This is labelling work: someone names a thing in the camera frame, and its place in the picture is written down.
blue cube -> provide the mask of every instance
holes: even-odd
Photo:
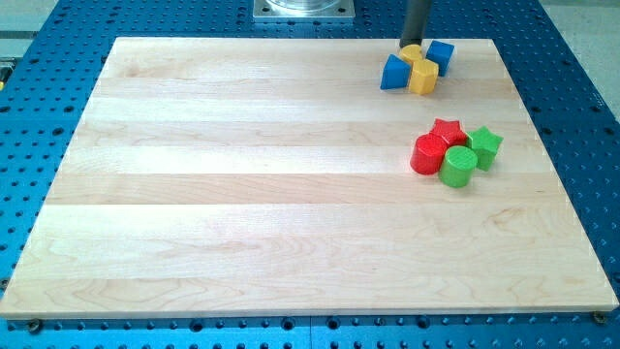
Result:
[[[391,54],[384,67],[381,89],[407,87],[410,74],[411,66],[407,62]]]
[[[426,59],[439,65],[439,76],[444,77],[448,72],[448,64],[454,51],[454,45],[433,41],[426,52]]]

red cylinder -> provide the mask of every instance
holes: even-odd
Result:
[[[418,137],[409,164],[421,175],[433,175],[439,171],[448,146],[441,137],[427,134]]]

wooden tabletop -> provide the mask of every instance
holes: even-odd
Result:
[[[379,89],[396,40],[117,39],[0,313],[614,308],[495,46],[450,42],[422,97]],[[436,117],[503,136],[491,171],[413,173]]]

toy block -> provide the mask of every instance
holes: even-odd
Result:
[[[420,45],[407,45],[400,49],[398,56],[405,62],[414,66],[415,62],[418,62],[424,57],[422,56],[422,47]]]
[[[452,188],[464,187],[469,183],[477,163],[478,156],[474,150],[462,145],[453,146],[446,151],[439,179]]]
[[[409,81],[409,90],[419,95],[433,92],[438,74],[439,66],[437,63],[428,59],[416,62]]]
[[[461,130],[461,123],[458,120],[445,121],[436,118],[430,133],[441,137],[448,147],[467,143],[467,134]]]
[[[421,175],[433,175],[442,166],[447,149],[444,140],[435,135],[420,136],[414,145],[414,153],[409,164],[415,172]]]
[[[503,137],[492,133],[486,126],[467,133],[467,146],[478,155],[479,169],[488,171],[491,168],[503,140]]]
[[[411,66],[391,54],[384,66],[384,74],[381,79],[381,89],[407,87]]]
[[[444,77],[448,72],[448,65],[454,45],[433,41],[426,51],[426,59],[430,59],[439,65],[439,76]]]

yellow cube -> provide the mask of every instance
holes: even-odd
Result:
[[[419,45],[407,45],[400,49],[398,52],[398,56],[409,63],[409,65],[413,66],[415,62],[418,62],[423,59],[422,57],[422,48]]]
[[[439,65],[428,59],[422,59],[414,65],[409,78],[409,90],[419,95],[433,92],[437,76],[439,75]]]

